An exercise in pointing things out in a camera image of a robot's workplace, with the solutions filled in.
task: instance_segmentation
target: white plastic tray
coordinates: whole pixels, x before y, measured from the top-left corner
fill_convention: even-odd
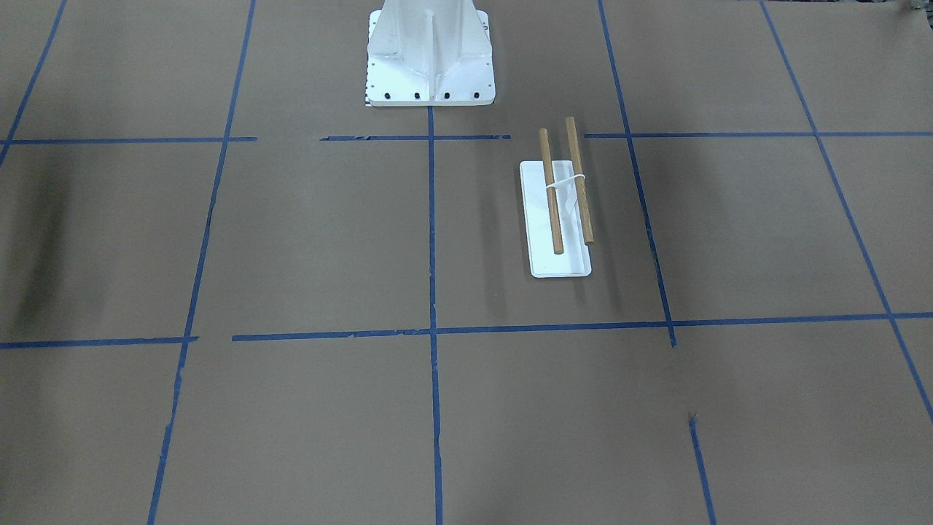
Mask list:
[[[583,242],[577,205],[577,188],[573,183],[573,164],[554,161],[554,182],[561,216],[564,253],[554,253],[550,236],[548,195],[544,184],[544,163],[524,161],[519,170],[522,178],[522,206],[528,259],[535,277],[586,277],[592,272],[590,248]]]

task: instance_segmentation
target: floor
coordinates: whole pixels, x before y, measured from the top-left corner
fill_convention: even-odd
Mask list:
[[[923,12],[478,0],[495,104],[376,109],[380,4],[2,2],[0,522],[929,522]]]

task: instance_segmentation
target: wooden stick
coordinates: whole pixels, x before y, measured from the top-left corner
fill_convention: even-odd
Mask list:
[[[554,183],[554,164],[550,159],[550,141],[548,130],[541,128],[538,133],[541,140],[541,161],[544,163],[544,183]],[[548,188],[548,212],[550,213],[550,239],[554,242],[554,253],[564,253],[564,236],[561,235],[561,216],[557,211],[557,189]]]
[[[583,174],[583,161],[580,160],[580,140],[577,136],[577,121],[567,117],[567,141],[570,142],[570,161],[574,165],[574,175]],[[583,242],[587,246],[595,244],[592,236],[592,220],[590,220],[590,201],[586,197],[586,182],[583,177],[575,177],[577,185],[577,202],[580,208],[580,226],[583,228]]]

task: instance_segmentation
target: blue tape line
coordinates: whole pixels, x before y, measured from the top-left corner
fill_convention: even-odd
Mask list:
[[[904,312],[894,314],[897,319],[933,319],[933,312]],[[770,318],[731,318],[731,319],[682,319],[674,320],[676,327],[690,326],[738,326],[762,324],[798,324],[810,322],[853,322],[864,320],[885,320],[887,314],[840,314],[824,316],[790,316]],[[573,332],[589,330],[633,330],[645,328],[665,328],[665,320],[639,320],[622,322],[588,322],[559,324],[515,324],[495,326],[452,326],[437,328],[438,335],[459,333],[524,333],[524,332]],[[298,339],[337,339],[343,337],[393,337],[397,335],[430,335],[429,328],[403,328],[397,330],[363,330],[346,332],[294,332],[294,333],[247,333],[234,335],[234,342],[244,341],[285,341]]]
[[[366,142],[372,140],[510,140],[512,135],[330,135],[328,142]]]
[[[933,132],[819,132],[820,136],[933,136]]]
[[[177,345],[197,341],[197,337],[134,337],[128,339],[68,339],[63,341],[12,341],[0,343],[0,350],[18,348],[132,347],[136,345]]]
[[[572,332],[580,330],[627,330],[634,328],[666,328],[667,321],[589,322],[567,324],[519,324],[506,326],[456,326],[438,328],[438,333],[511,333],[511,332]]]
[[[933,136],[933,132],[817,132],[819,136]],[[685,133],[587,133],[584,138],[754,138],[814,136],[814,132],[685,132]]]
[[[911,377],[913,378],[913,384],[917,386],[917,391],[920,392],[920,399],[924,402],[924,407],[926,408],[926,414],[930,418],[930,422],[933,422],[933,405],[930,404],[930,398],[926,394],[926,389],[924,388],[924,382],[920,379],[920,373],[917,372],[917,366],[913,363],[913,357],[911,357],[911,352],[907,349],[907,342],[904,341],[904,336],[900,333],[900,327],[898,322],[895,321],[894,316],[891,316],[889,319],[891,323],[891,329],[894,330],[894,336],[898,340],[898,346],[900,347],[900,353],[904,356],[904,361],[907,362],[907,368],[911,371]]]
[[[885,320],[887,314],[849,314],[838,316],[796,316],[785,318],[687,319],[675,320],[675,326],[735,326],[742,324],[794,324],[805,322],[841,322]]]
[[[856,238],[856,242],[858,243],[858,249],[862,252],[862,258],[865,260],[865,264],[869,268],[871,280],[874,282],[875,289],[878,292],[878,297],[881,299],[884,312],[887,315],[888,320],[891,323],[891,329],[894,330],[895,337],[898,340],[900,352],[903,354],[904,360],[907,362],[907,366],[911,371],[913,383],[916,385],[917,391],[920,393],[921,400],[923,400],[924,407],[926,408],[926,414],[929,417],[930,422],[933,422],[933,404],[930,403],[930,399],[926,394],[923,381],[921,381],[920,375],[917,373],[916,366],[913,364],[911,353],[907,348],[907,344],[904,342],[904,338],[900,334],[898,322],[894,313],[891,311],[891,304],[889,304],[887,301],[887,296],[884,294],[884,289],[881,286],[881,279],[878,278],[878,273],[875,271],[874,264],[871,262],[871,256],[869,255],[868,248],[865,246],[865,241],[862,239],[862,234],[858,230],[856,219],[852,215],[852,209],[849,207],[849,203],[845,199],[845,194],[842,192],[842,185],[839,182],[839,178],[836,177],[836,170],[833,168],[832,162],[829,160],[829,153],[826,150],[826,145],[823,144],[823,138],[820,136],[820,133],[816,128],[816,122],[814,121],[813,114],[810,111],[810,106],[807,104],[806,98],[803,96],[803,90],[801,89],[800,83],[797,81],[797,75],[794,74],[794,69],[790,66],[790,60],[787,58],[787,52],[784,49],[784,45],[781,43],[780,36],[777,34],[777,28],[774,26],[771,13],[768,12],[768,7],[765,5],[764,0],[759,0],[759,6],[761,6],[761,12],[764,13],[764,18],[768,22],[768,27],[771,28],[771,34],[774,37],[774,43],[777,44],[778,51],[781,53],[781,59],[784,60],[784,66],[787,68],[787,73],[790,75],[790,80],[794,84],[794,89],[797,91],[797,96],[801,99],[803,112],[806,114],[807,120],[810,122],[810,128],[813,130],[813,135],[816,139],[816,144],[819,146],[820,154],[823,155],[823,162],[826,164],[827,170],[829,171],[829,177],[832,179],[832,185],[836,189],[836,194],[839,196],[839,202],[842,204],[842,210],[845,212],[845,217],[849,221],[849,226],[852,228],[852,233]]]
[[[510,140],[512,135],[434,135],[434,140]]]
[[[427,135],[332,135],[321,138],[322,142],[356,142],[368,140],[427,140]]]
[[[703,463],[703,451],[700,450],[700,438],[697,436],[697,417],[690,418],[690,440],[693,441],[693,455],[697,460],[697,470],[700,471],[700,483],[703,485],[703,499],[706,501],[706,514],[709,516],[709,525],[716,525],[716,510],[713,508],[713,495],[709,491],[709,480],[706,478],[706,465]]]
[[[74,144],[178,144],[178,143],[221,143],[222,136],[164,136],[139,138],[18,138],[15,146],[64,146]],[[256,142],[255,136],[232,136],[229,142]]]
[[[352,332],[295,332],[295,333],[247,333],[234,335],[234,343],[245,341],[295,341],[302,339],[345,339],[349,337],[393,337],[396,335],[428,335],[426,328],[406,328],[399,330],[358,330]]]
[[[224,162],[227,159],[227,146],[230,142],[230,130],[233,127],[233,115],[236,112],[237,97],[240,94],[240,81],[243,79],[243,69],[246,64],[246,51],[249,48],[249,35],[253,28],[253,14],[256,11],[256,0],[250,0],[249,13],[246,16],[246,28],[243,35],[243,44],[240,48],[240,61],[237,64],[236,77],[233,81],[233,91],[230,94],[230,109],[227,112],[227,125],[224,127],[224,140],[220,146],[220,157],[217,159],[217,170],[214,175],[214,187],[211,190],[211,201],[207,208],[207,219],[204,222],[204,234],[201,240],[201,254],[198,257],[198,269],[194,276],[194,285],[191,288],[191,302],[188,307],[188,318],[185,321],[185,337],[191,336],[191,329],[194,325],[194,313],[198,305],[198,294],[201,291],[201,279],[204,274],[204,261],[207,259],[207,247],[211,237],[211,220],[214,216],[214,206],[217,200],[217,190],[220,187],[220,178],[224,170]],[[178,353],[178,367],[175,369],[174,391],[172,394],[172,415],[169,418],[169,424],[165,427],[165,435],[162,438],[162,449],[159,457],[159,469],[156,472],[156,482],[152,488],[152,501],[149,504],[149,516],[147,525],[154,525],[156,522],[156,512],[159,509],[159,497],[161,495],[162,480],[165,477],[165,465],[168,461],[169,446],[172,443],[172,431],[174,428],[175,414],[178,410],[178,398],[181,394],[182,370],[185,368],[185,361],[188,358],[188,341],[181,345],[181,351]]]
[[[632,159],[632,172],[635,178],[635,187],[638,189],[638,202],[642,208],[645,219],[645,232],[648,234],[648,245],[651,247],[651,258],[654,260],[654,271],[658,278],[658,292],[661,294],[661,306],[664,309],[664,319],[667,321],[667,333],[671,339],[671,346],[677,346],[674,334],[674,324],[671,319],[671,307],[667,301],[667,289],[664,287],[664,275],[661,272],[661,260],[658,258],[658,247],[654,242],[654,233],[651,229],[651,217],[648,214],[648,201],[645,198],[645,187],[642,185],[641,171],[638,169],[638,158],[635,156],[635,144],[632,140],[632,128],[629,125],[629,114],[625,109],[625,97],[622,95],[622,84],[619,79],[619,69],[616,67],[616,53],[612,50],[612,39],[609,37],[609,24],[606,21],[606,7],[603,0],[597,0],[599,16],[603,23],[603,37],[606,39],[606,51],[609,53],[609,66],[612,69],[612,78],[616,83],[616,96],[619,99],[619,111],[622,114],[622,125],[625,128],[625,139],[629,146],[629,156]]]
[[[52,23],[52,28],[49,31],[49,37],[46,38],[46,45],[42,48],[42,54],[39,55],[39,62],[35,64],[35,69],[33,70],[33,75],[29,78],[29,84],[26,85],[26,92],[22,95],[22,100],[20,100],[20,107],[16,110],[16,116],[13,118],[13,124],[9,127],[9,133],[7,134],[7,140],[3,145],[3,148],[0,149],[0,166],[3,165],[4,160],[7,158],[7,153],[9,152],[10,144],[13,142],[13,137],[16,136],[16,130],[20,127],[20,121],[22,120],[22,114],[26,111],[26,104],[29,103],[29,97],[33,94],[33,88],[35,88],[35,82],[39,78],[39,72],[42,71],[42,65],[46,62],[46,57],[49,56],[49,50],[52,47],[52,41],[55,40],[55,34],[58,33],[59,23],[62,21],[62,14],[64,13],[64,6],[68,0],[62,0],[59,4],[58,12],[55,13],[55,21]]]
[[[809,132],[684,132],[684,133],[590,133],[584,138],[754,138],[769,136],[813,136]]]
[[[933,319],[933,312],[906,312],[894,314],[894,319]]]
[[[427,222],[428,222],[428,274],[430,275],[430,318],[428,330],[431,338],[431,407],[434,420],[434,521],[435,525],[444,523],[444,487],[440,460],[440,386],[438,378],[438,290],[437,265],[435,257],[436,209],[435,209],[435,162],[434,162],[434,108],[427,109]]]

